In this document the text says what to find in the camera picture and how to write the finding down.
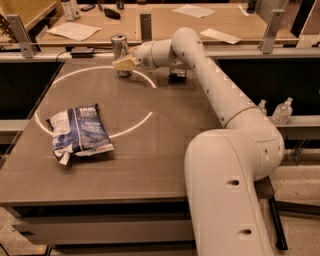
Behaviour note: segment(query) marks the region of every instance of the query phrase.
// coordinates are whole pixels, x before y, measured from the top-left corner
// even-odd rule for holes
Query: wooden desk
[[[121,14],[120,20],[111,20],[102,12],[95,9],[89,12],[81,12],[81,19],[75,21],[79,24],[86,24],[101,27],[98,31],[85,41],[77,42],[71,39],[45,35],[39,43],[42,46],[77,46],[77,45],[108,45],[114,34],[122,33],[127,36],[129,43],[141,43],[140,13],[151,13],[152,37],[154,40],[171,38],[172,34],[180,27],[191,27],[198,33],[212,28],[220,32],[233,35],[242,39],[240,44],[258,44],[264,36],[267,24],[256,13],[245,16],[238,4],[195,4],[196,6],[210,8],[215,13],[204,17],[195,18],[172,10],[184,4],[148,4],[136,5],[127,4],[124,10],[118,10]],[[65,17],[61,17],[55,26],[63,24]],[[219,43],[217,40],[201,35],[201,39],[209,43]],[[280,44],[297,42],[297,38],[287,29],[281,28],[277,42]]]

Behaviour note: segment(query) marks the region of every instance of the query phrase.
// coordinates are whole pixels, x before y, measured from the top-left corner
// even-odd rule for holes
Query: floor
[[[281,166],[270,176],[276,200],[290,201],[320,206],[320,150],[305,150],[299,165],[288,156]],[[267,200],[261,201],[261,208],[269,229],[272,244],[276,244],[276,234],[271,220]],[[320,252],[320,218],[304,216],[293,217],[281,214],[282,226],[289,247],[288,251],[275,249],[275,255],[314,256]],[[0,243],[9,255],[43,254],[45,246],[34,246],[11,224],[14,218],[0,208]],[[5,256],[0,247],[0,256]]]

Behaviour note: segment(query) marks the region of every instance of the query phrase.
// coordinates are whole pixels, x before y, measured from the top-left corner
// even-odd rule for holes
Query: chip bag
[[[47,122],[53,130],[53,153],[63,165],[71,154],[90,156],[114,149],[98,116],[98,104],[61,111]]]

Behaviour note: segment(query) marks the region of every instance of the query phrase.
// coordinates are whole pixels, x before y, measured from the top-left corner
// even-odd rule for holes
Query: plastic bottle
[[[284,103],[281,103],[276,107],[272,115],[273,121],[278,124],[285,124],[286,122],[288,122],[289,117],[292,115],[292,100],[292,98],[288,97],[288,99]]]
[[[258,106],[265,115],[267,115],[266,102],[266,100],[261,100]]]

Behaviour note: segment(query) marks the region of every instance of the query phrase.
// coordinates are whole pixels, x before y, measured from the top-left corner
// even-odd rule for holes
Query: spray bottle
[[[288,99],[284,103],[281,103],[276,107],[272,115],[273,121],[278,124],[285,124],[286,122],[288,122],[289,117],[292,115],[292,100],[292,98],[288,97]]]

